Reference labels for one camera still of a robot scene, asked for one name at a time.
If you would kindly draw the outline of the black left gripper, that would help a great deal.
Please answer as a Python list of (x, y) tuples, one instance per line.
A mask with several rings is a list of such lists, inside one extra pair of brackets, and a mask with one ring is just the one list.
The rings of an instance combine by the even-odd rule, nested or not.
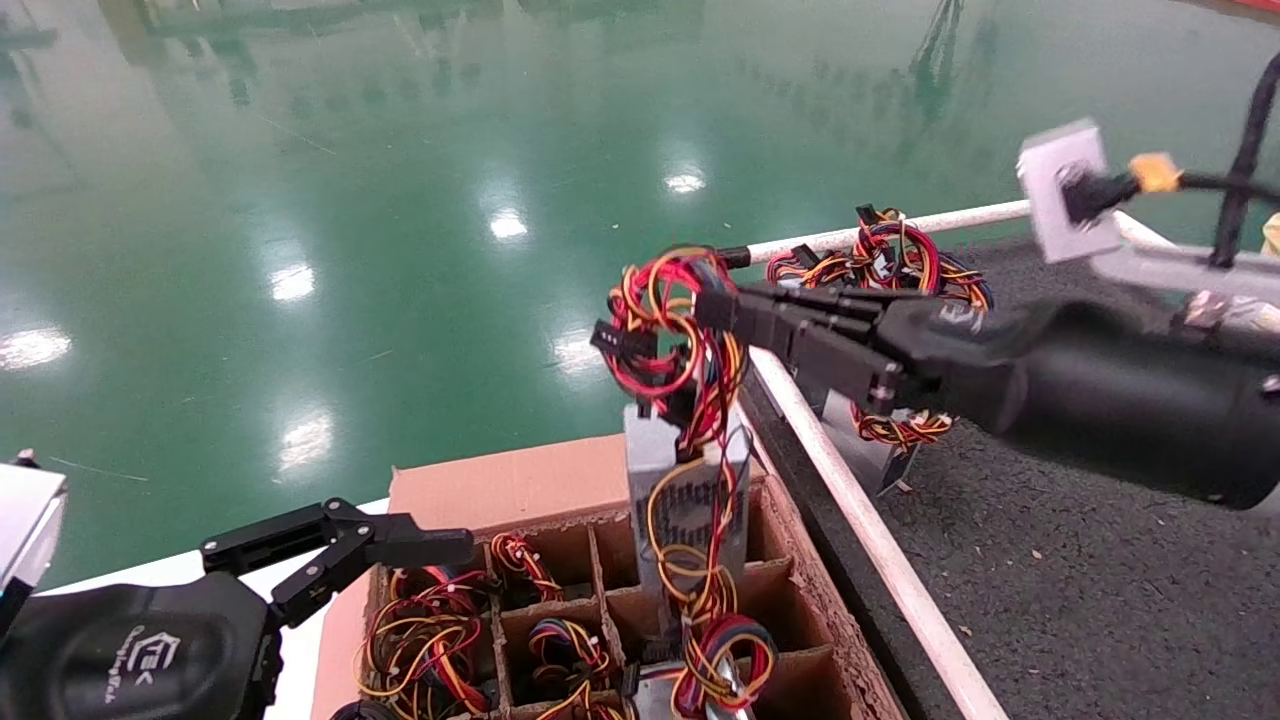
[[(29, 600), (3, 638), (5, 719), (261, 719), (282, 670), (274, 612), (234, 577)], [(335, 720), (397, 720), (349, 702)]]

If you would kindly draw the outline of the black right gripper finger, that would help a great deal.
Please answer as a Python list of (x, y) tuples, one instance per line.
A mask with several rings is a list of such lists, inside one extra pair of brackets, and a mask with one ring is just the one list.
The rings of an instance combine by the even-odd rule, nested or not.
[(840, 333), (867, 333), (891, 304), (902, 300), (896, 290), (847, 286), (820, 288), (769, 283), (736, 290), (708, 290), (695, 300), (695, 319), (704, 329), (756, 333), (783, 322), (803, 322)]

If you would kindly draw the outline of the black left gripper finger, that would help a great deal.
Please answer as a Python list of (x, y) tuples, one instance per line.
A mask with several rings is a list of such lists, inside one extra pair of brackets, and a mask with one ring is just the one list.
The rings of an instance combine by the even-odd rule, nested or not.
[(465, 528), (424, 530), (407, 512), (370, 514), (330, 498), (206, 539), (207, 574), (242, 577), (310, 553), (312, 557), (271, 589), (278, 625), (297, 628), (366, 571), (457, 566), (474, 559), (474, 533)]

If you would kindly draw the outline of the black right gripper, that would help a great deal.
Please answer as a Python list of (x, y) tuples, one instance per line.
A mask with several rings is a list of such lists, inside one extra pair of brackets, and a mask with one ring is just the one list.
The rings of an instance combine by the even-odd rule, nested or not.
[(987, 314), (911, 301), (861, 340), (753, 320), (745, 342), (873, 415), (936, 409), (1032, 457), (1224, 509), (1277, 509), (1275, 334), (1157, 332), (1084, 300)]

